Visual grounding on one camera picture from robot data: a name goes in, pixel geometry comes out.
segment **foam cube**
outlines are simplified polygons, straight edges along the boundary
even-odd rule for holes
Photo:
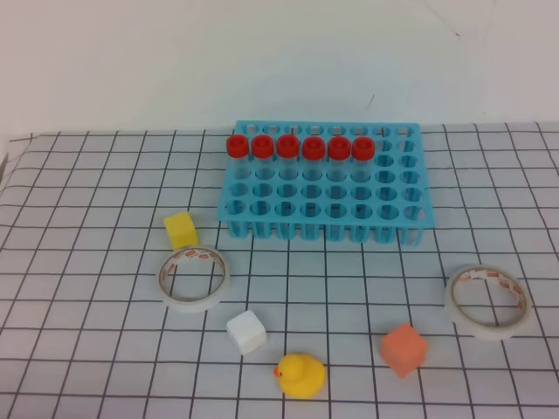
[[[188,212],[179,212],[173,216],[163,218],[165,230],[169,236],[171,247],[174,251],[186,246],[198,244],[196,227]]]
[[[266,343],[266,330],[251,310],[229,320],[227,333],[241,355],[246,355]]]
[[[383,337],[380,354],[392,371],[404,378],[425,362],[428,347],[413,327],[404,324]]]

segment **white wall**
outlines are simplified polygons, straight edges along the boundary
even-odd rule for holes
[[[556,0],[4,0],[0,133],[559,120],[558,13]]]

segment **white cube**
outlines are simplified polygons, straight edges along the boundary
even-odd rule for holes
[[[241,355],[246,355],[266,343],[266,330],[251,310],[229,320],[227,333],[235,342]]]

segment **orange cube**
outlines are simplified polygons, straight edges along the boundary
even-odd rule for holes
[[[428,347],[425,339],[405,324],[383,337],[381,357],[398,377],[404,378],[425,362]]]

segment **white table surface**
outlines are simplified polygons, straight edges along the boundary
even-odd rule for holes
[[[0,417],[559,416],[559,124],[424,127],[437,227],[418,247],[231,238],[216,221],[230,131],[9,144]],[[184,209],[231,265],[226,301],[202,314],[168,310],[153,276],[170,250],[162,218]],[[510,340],[476,340],[443,310],[445,280],[479,263],[513,272],[535,302]],[[176,283],[203,292],[209,279]],[[488,289],[468,294],[467,310],[508,319],[511,301]],[[241,357],[224,326],[246,309],[268,342]],[[377,348],[404,322],[430,351],[400,380]],[[328,365],[311,401],[282,398],[272,374],[299,351]]]

